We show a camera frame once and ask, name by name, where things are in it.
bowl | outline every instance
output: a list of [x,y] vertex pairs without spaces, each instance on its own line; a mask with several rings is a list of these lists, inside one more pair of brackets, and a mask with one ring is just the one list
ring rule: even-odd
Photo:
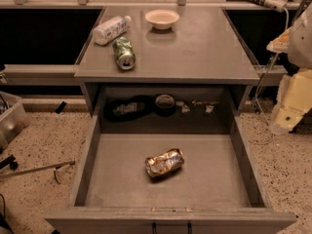
[[152,23],[154,28],[165,30],[172,27],[179,15],[170,10],[154,10],[146,13],[145,19]]

floor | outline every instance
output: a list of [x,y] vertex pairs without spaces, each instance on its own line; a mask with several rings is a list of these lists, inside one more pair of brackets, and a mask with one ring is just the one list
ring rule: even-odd
[[[89,113],[80,102],[69,102],[59,114],[55,112],[59,101],[47,104],[45,101],[33,107],[25,102],[30,125],[0,156],[2,160],[13,154],[19,163],[17,171],[72,160],[79,162],[89,127]],[[271,103],[265,102],[263,106],[269,117]],[[250,105],[246,105],[241,119],[274,210],[297,216],[297,222],[279,234],[311,233],[312,127],[299,127],[296,134],[272,136],[263,116],[255,114]],[[76,168],[75,165],[60,169],[61,184],[55,181],[52,169],[0,180],[7,221],[16,234],[51,234],[54,231],[44,220],[45,212],[68,207]],[[0,175],[9,172],[6,167]]]

cabinet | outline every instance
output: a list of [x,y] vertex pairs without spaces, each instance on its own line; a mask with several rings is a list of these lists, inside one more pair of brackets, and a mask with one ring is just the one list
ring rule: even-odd
[[[106,8],[104,19],[133,18],[125,36],[136,67],[119,70],[111,46],[91,41],[76,73],[93,115],[86,149],[70,207],[46,220],[60,233],[277,233],[295,217],[272,210],[239,118],[258,80],[253,66],[220,8],[170,6],[180,21],[159,32],[143,18],[159,7]],[[191,111],[119,123],[104,117],[114,99],[161,94]],[[145,158],[171,148],[182,150],[184,166],[151,179]]]

green can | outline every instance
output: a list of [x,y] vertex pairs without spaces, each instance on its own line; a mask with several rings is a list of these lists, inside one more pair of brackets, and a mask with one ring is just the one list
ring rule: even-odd
[[126,37],[119,37],[113,42],[114,57],[117,65],[124,70],[132,69],[136,63],[136,55],[131,42]]

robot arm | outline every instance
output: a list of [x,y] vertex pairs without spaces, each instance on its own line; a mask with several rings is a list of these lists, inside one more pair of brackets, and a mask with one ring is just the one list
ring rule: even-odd
[[270,126],[271,132],[278,135],[291,131],[312,108],[312,4],[267,49],[288,53],[289,61],[301,68],[294,77],[281,82],[282,96],[273,109]]

